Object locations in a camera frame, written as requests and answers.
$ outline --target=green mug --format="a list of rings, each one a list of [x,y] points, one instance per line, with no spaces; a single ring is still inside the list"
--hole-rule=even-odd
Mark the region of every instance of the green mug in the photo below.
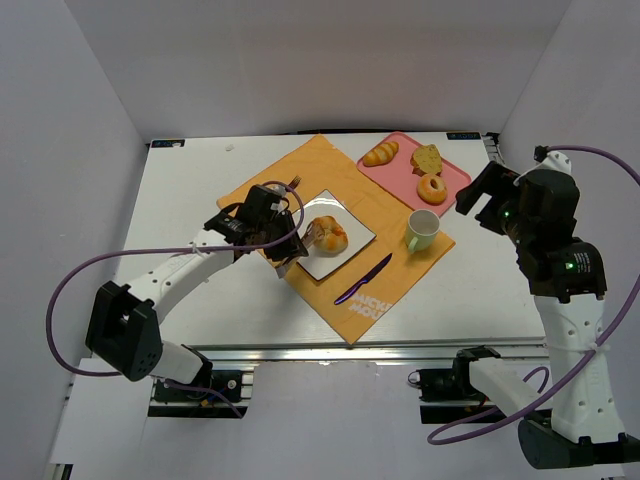
[[[409,253],[429,247],[440,231],[440,219],[431,210],[416,210],[409,215],[404,241]]]

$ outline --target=mug handle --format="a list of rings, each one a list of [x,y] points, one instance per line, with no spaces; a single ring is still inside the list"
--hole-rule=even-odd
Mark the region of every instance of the mug handle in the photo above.
[[[416,245],[418,244],[418,237],[413,237],[409,243],[409,253],[415,253]]]

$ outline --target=purple knife handle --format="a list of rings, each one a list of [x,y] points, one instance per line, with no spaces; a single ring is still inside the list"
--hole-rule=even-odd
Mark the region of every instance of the purple knife handle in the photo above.
[[[345,302],[346,300],[348,300],[354,293],[356,293],[358,291],[358,289],[364,285],[365,283],[367,283],[368,280],[366,279],[362,279],[360,280],[358,283],[356,283],[353,287],[351,287],[349,290],[347,290],[346,292],[344,292],[342,295],[340,295],[338,297],[338,299],[333,302],[334,305],[340,305],[341,303]]]

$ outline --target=white plate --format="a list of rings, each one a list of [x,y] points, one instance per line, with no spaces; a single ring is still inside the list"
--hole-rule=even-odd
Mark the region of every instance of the white plate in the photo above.
[[[347,233],[349,244],[336,255],[321,252],[314,246],[309,248],[309,256],[300,258],[298,264],[316,280],[322,280],[336,271],[376,238],[376,234],[360,223],[360,220],[336,200],[329,190],[325,190],[304,206],[304,222],[299,230],[300,235],[304,234],[314,218],[325,215],[331,215],[342,226]],[[300,212],[295,212],[293,219],[296,223],[299,218]]]

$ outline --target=pink tray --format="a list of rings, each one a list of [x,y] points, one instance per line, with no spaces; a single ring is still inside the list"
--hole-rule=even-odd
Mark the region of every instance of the pink tray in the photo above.
[[[408,207],[414,210],[421,208],[431,210],[439,217],[442,216],[455,203],[456,193],[471,183],[469,174],[443,158],[440,176],[447,184],[447,199],[440,205],[431,205],[418,196],[416,189],[420,177],[412,173],[411,155],[421,144],[401,132],[390,134],[380,143],[391,141],[398,142],[399,145],[398,153],[393,160],[386,165],[365,167],[360,159],[358,170]]]

